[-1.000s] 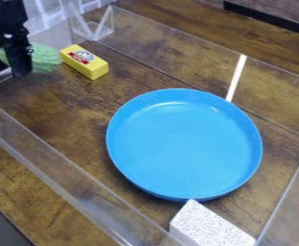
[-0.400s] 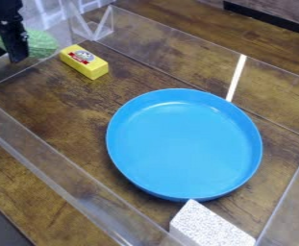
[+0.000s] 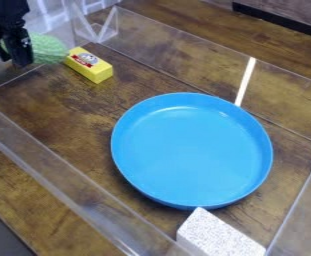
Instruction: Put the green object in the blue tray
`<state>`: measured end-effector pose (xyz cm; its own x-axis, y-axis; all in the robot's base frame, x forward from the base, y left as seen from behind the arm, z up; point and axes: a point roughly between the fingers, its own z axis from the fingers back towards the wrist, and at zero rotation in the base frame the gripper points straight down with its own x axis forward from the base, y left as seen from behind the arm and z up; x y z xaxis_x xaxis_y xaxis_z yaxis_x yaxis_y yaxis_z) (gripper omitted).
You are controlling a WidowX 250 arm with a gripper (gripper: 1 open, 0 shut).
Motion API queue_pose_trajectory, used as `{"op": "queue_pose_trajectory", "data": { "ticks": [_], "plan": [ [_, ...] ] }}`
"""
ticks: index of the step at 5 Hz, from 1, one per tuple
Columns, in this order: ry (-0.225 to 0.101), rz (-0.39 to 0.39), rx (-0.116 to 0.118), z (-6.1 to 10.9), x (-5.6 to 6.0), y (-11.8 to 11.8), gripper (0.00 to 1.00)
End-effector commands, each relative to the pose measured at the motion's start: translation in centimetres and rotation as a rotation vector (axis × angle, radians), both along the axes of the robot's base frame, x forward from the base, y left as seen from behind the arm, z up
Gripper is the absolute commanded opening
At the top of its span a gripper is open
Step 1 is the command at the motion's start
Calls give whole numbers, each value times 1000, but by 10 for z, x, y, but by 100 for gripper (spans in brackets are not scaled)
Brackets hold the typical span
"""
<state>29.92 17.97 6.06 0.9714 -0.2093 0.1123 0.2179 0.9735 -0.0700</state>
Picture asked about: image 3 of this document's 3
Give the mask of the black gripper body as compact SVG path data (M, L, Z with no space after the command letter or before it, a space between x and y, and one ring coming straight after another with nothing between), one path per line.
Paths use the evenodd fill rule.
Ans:
M11 31L26 25L25 16L30 12L27 0L0 0L0 29Z

